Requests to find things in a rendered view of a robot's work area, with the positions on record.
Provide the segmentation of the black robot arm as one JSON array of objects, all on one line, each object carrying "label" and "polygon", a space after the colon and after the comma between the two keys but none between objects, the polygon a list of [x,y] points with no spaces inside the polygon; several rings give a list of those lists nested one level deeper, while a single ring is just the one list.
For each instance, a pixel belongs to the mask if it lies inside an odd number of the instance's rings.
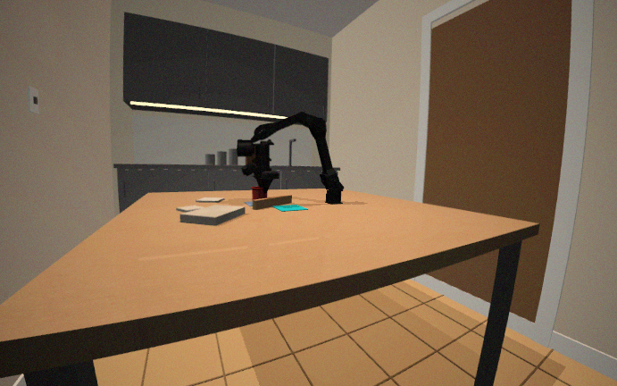
[{"label": "black robot arm", "polygon": [[[269,156],[269,145],[274,145],[274,143],[270,139],[264,139],[278,130],[285,129],[298,122],[308,128],[316,140],[322,166],[322,174],[320,174],[321,182],[325,188],[328,189],[325,203],[331,205],[343,204],[341,203],[341,191],[343,191],[344,186],[339,182],[338,175],[332,167],[326,140],[326,122],[322,118],[299,112],[277,122],[262,124],[254,130],[254,136],[251,140],[238,139],[238,156],[252,156],[254,152],[256,156]],[[261,141],[259,144],[254,144],[259,140],[264,141]],[[261,171],[259,163],[257,160],[254,161],[254,159],[252,159],[250,164],[241,167],[241,169],[246,176],[253,172]]]}]

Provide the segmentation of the dark red cup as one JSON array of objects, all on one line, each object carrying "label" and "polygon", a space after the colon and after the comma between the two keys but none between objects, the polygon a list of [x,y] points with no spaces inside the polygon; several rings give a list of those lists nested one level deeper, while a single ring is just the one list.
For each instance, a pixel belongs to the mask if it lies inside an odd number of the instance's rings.
[{"label": "dark red cup", "polygon": [[251,187],[252,189],[252,200],[255,199],[260,199],[260,198],[267,198],[267,193],[263,193],[263,188],[259,188],[259,187]]}]

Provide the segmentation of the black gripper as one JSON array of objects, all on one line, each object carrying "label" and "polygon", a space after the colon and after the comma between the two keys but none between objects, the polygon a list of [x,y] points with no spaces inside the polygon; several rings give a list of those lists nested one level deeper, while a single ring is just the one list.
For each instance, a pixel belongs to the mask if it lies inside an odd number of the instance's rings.
[{"label": "black gripper", "polygon": [[255,160],[259,163],[261,171],[253,172],[254,175],[252,176],[256,178],[259,188],[263,188],[263,193],[265,194],[267,193],[271,182],[274,179],[279,179],[279,173],[271,170],[270,156],[255,156],[254,161]]}]

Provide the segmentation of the beige flat rectangular slab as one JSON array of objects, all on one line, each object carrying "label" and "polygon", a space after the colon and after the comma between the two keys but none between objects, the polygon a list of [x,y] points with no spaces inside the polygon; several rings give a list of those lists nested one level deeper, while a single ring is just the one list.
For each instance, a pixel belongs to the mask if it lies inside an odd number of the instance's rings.
[{"label": "beige flat rectangular slab", "polygon": [[241,215],[246,214],[246,208],[243,206],[208,206],[195,211],[185,212],[180,215],[180,222],[218,225],[222,222],[228,222]]}]

